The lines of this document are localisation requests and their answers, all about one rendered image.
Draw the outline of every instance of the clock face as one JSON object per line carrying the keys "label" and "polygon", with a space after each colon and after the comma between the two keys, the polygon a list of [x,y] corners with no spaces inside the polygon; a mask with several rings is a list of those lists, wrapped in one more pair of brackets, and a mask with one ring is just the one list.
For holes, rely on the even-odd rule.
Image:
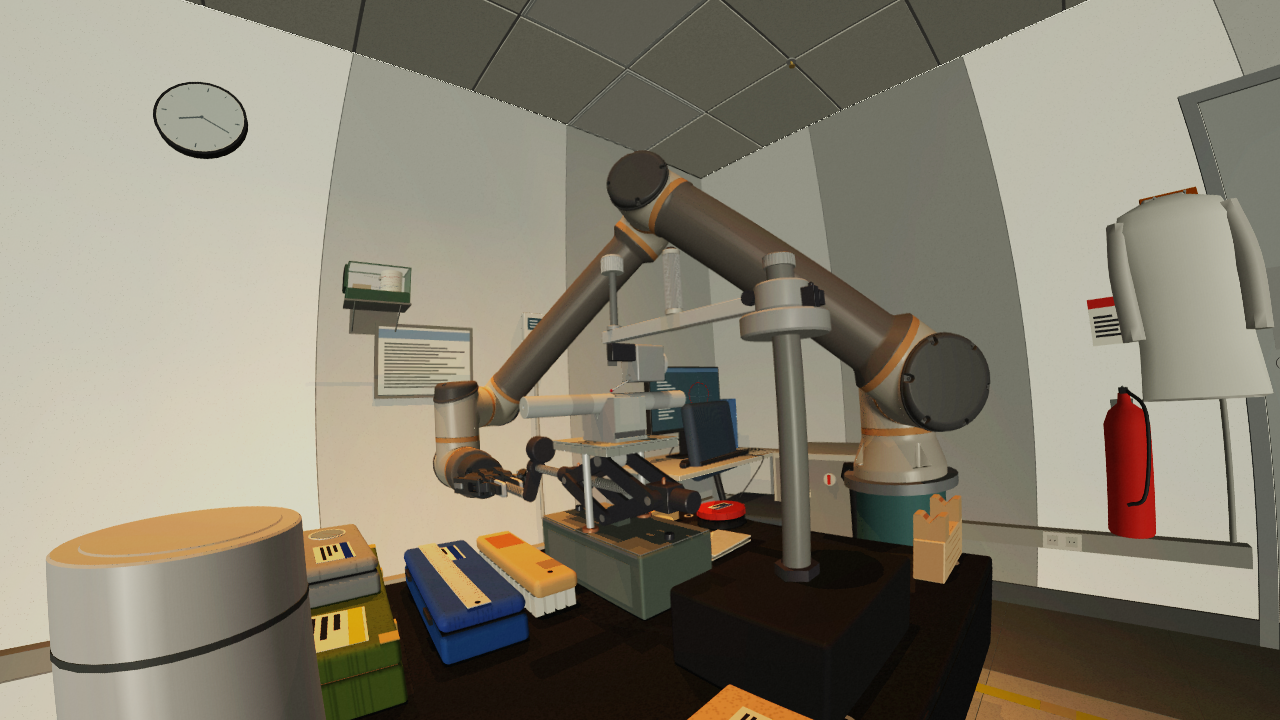
{"label": "clock face", "polygon": [[152,115],[169,147],[192,158],[229,155],[248,133],[244,106],[207,82],[184,82],[164,91]]}

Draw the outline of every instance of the ceiling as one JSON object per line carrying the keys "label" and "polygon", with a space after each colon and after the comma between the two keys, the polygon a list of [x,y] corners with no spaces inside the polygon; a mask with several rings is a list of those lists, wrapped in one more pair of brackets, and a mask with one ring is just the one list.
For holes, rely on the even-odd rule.
{"label": "ceiling", "polygon": [[704,177],[1083,1],[198,4],[474,90],[631,150],[653,150]]}

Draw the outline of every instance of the fire extinguisher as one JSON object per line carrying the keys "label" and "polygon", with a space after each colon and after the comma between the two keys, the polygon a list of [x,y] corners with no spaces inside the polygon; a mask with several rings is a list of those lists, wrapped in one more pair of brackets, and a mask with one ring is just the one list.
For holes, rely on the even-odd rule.
{"label": "fire extinguisher", "polygon": [[[1133,400],[1142,406],[1140,411]],[[1156,488],[1147,404],[1121,387],[1116,404],[1102,423],[1102,434],[1107,446],[1107,528],[1124,538],[1156,537]]]}

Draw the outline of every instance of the fire extinguisher hose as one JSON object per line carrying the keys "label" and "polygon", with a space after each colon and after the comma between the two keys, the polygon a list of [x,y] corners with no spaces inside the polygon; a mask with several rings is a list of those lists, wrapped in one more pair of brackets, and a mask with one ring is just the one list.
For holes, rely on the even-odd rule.
{"label": "fire extinguisher hose", "polygon": [[1147,404],[1134,395],[1133,391],[1121,386],[1120,392],[1138,401],[1138,406],[1142,407],[1142,418],[1147,421],[1147,483],[1142,487],[1142,500],[1128,503],[1129,507],[1137,507],[1147,502],[1147,495],[1151,493],[1151,413],[1147,411]]}

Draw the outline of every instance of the monitor screen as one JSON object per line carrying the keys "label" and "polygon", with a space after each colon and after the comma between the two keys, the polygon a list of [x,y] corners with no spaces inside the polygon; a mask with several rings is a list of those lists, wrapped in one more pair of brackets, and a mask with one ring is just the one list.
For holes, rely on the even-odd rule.
{"label": "monitor screen", "polygon": [[[645,383],[648,392],[678,389],[686,402],[719,400],[719,368],[667,368],[663,380]],[[685,427],[680,407],[649,411],[649,434],[673,433]]]}
{"label": "monitor screen", "polygon": [[733,439],[733,413],[727,401],[694,402],[680,410],[690,465],[707,465],[737,450],[737,442]]}

